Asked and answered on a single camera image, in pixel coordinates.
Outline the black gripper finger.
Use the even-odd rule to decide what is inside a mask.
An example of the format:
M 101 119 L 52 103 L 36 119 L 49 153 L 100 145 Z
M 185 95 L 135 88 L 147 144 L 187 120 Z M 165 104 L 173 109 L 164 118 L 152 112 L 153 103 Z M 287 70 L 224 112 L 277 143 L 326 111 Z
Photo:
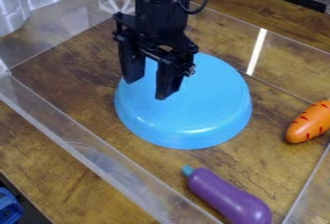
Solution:
M 145 56 L 128 39 L 118 42 L 118 57 L 122 79 L 131 84 L 144 76 Z
M 156 71 L 156 99 L 167 99 L 179 91 L 183 73 L 173 64 L 159 63 Z

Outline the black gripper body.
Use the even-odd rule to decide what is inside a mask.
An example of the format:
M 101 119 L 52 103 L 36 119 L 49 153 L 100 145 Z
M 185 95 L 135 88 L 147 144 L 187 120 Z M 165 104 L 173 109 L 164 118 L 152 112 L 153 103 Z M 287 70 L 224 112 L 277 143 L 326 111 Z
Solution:
M 193 71 L 197 46 L 185 37 L 189 0 L 135 0 L 135 15 L 114 13 L 113 40 L 131 40 L 141 53 L 151 54 L 157 63 L 173 64 L 183 76 Z

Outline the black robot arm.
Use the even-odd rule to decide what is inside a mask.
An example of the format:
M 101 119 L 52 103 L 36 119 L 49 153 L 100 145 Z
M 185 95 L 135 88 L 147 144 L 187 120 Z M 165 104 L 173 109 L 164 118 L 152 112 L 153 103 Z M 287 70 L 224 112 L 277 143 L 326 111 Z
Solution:
M 155 98 L 179 91 L 195 73 L 196 44 L 185 37 L 189 0 L 135 0 L 135 14 L 114 13 L 121 74 L 126 83 L 144 77 L 145 60 L 157 62 Z

